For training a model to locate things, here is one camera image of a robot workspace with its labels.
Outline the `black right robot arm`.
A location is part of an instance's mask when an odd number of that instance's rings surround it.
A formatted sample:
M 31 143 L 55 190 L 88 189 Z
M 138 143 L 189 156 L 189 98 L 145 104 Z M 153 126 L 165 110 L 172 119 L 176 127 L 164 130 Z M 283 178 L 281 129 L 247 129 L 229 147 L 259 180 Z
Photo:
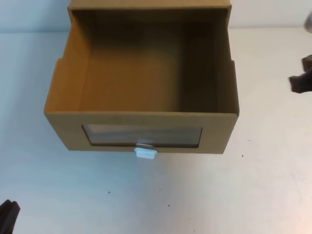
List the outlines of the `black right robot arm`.
M 312 56 L 308 55 L 301 61 L 304 73 L 289 77 L 291 91 L 298 94 L 312 91 Z

